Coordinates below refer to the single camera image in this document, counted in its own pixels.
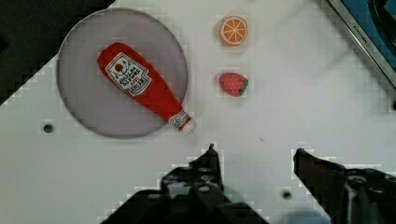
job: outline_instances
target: strawberry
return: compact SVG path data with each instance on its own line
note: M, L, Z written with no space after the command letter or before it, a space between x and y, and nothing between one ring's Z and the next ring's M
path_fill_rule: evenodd
M219 78L221 88L231 96L238 97L244 94L248 87L248 80L236 73L225 73Z

